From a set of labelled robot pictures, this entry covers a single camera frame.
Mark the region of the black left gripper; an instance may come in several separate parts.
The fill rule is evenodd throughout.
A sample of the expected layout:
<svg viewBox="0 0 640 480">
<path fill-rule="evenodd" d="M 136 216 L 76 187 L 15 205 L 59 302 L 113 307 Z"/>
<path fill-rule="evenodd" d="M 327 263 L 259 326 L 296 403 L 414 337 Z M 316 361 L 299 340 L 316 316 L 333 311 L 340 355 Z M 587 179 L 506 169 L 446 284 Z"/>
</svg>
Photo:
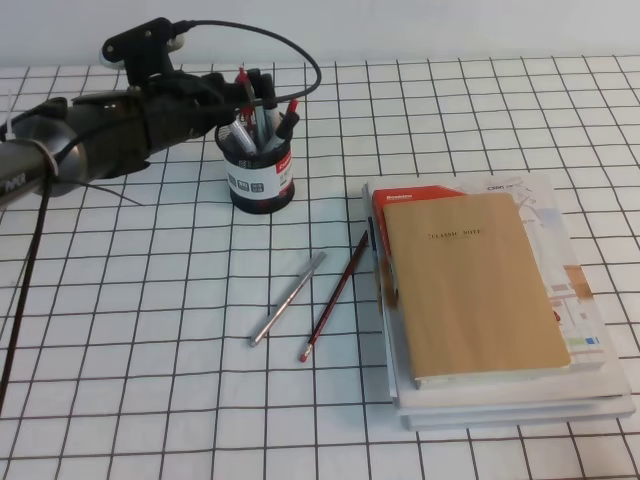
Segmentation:
<svg viewBox="0 0 640 480">
<path fill-rule="evenodd" d="M 274 107 L 273 77 L 259 69 L 245 71 L 234 82 L 220 73 L 196 76 L 181 70 L 147 78 L 128 74 L 127 80 L 137 117 L 127 125 L 129 150 L 163 150 L 201 137 L 233 123 L 250 101 Z"/>
</svg>

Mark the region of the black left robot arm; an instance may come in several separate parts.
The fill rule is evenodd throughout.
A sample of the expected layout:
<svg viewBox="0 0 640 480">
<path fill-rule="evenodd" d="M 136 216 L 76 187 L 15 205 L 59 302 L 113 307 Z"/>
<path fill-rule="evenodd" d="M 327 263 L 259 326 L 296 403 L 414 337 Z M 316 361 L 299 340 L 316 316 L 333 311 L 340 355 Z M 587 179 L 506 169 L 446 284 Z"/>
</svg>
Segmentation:
<svg viewBox="0 0 640 480">
<path fill-rule="evenodd" d="M 40 193 L 47 176 L 62 196 L 94 180 L 146 169 L 150 157 L 218 126 L 248 105 L 244 87 L 217 72 L 176 71 L 125 90 L 51 98 L 1 128 L 1 205 Z"/>
</svg>

